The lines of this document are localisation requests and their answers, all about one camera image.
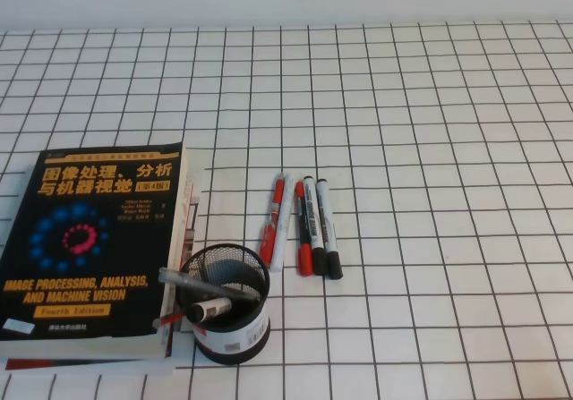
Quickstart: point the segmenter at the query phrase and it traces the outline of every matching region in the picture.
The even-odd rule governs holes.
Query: red cap
[[[270,262],[272,261],[272,252],[275,245],[275,236],[277,234],[277,230],[268,224],[265,227],[265,231],[262,235],[262,242],[261,242],[261,249],[259,250],[259,257],[265,263],[267,267],[270,266]]]
[[[298,249],[298,272],[301,277],[312,275],[312,250],[309,243],[302,243]]]
[[[296,183],[295,195],[296,197],[304,197],[304,184],[302,181]]]

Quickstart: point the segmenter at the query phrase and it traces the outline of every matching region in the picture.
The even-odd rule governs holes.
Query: barcode sticker
[[[266,324],[261,325],[261,328],[259,328],[259,331],[257,331],[251,337],[249,337],[249,341],[248,341],[249,346],[255,344],[257,342],[257,340],[259,340],[261,338],[262,334],[265,332],[265,328],[266,328]]]
[[[226,353],[234,353],[235,351],[241,351],[241,343],[237,342],[236,344],[226,344],[225,345],[225,352]]]
[[[16,319],[7,319],[4,323],[4,330],[12,330],[18,333],[25,333],[26,335],[31,334],[34,331],[34,324],[24,321],[18,321]]]

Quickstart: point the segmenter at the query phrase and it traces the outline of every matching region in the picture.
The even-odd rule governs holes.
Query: white label
[[[27,335],[31,334],[34,330],[34,324],[29,322],[18,321],[16,319],[7,319],[4,323],[4,330],[17,331],[18,333],[25,333]]]
[[[338,251],[337,235],[332,223],[332,210],[329,204],[329,185],[326,181],[320,181],[316,186],[319,199],[319,210],[321,212],[322,238],[326,252]]]
[[[232,353],[242,353],[259,343],[269,326],[269,315],[267,314],[267,303],[261,309],[257,318],[241,329],[230,333],[216,333],[214,331],[203,330],[193,324],[195,338],[214,353],[229,355]]]
[[[312,178],[305,178],[304,200],[306,202],[306,215],[308,217],[308,229],[311,232],[311,247],[323,248],[321,220],[318,214],[318,202],[316,199],[316,183]]]

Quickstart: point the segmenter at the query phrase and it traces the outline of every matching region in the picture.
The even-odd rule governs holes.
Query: black cap
[[[312,271],[314,275],[326,275],[329,263],[326,260],[324,248],[312,248]]]
[[[201,322],[205,318],[205,310],[199,304],[194,303],[187,311],[187,318],[191,322]]]
[[[337,251],[331,251],[327,254],[329,261],[329,278],[340,279],[342,274],[342,266],[340,266],[340,256]]]

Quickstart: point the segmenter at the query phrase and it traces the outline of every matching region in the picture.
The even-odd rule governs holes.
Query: black marker
[[[330,279],[340,279],[343,276],[342,266],[340,265],[337,236],[334,230],[332,210],[329,204],[329,183],[326,182],[326,179],[319,180],[316,191],[318,193],[319,211],[321,213],[322,238],[324,239],[324,248],[326,249],[326,256],[329,263],[329,277]]]
[[[316,183],[312,176],[306,176],[304,184],[304,201],[306,203],[306,216],[308,229],[311,233],[312,270],[314,275],[326,275],[328,263],[324,242],[322,241],[321,220],[319,218],[318,199],[316,197]]]

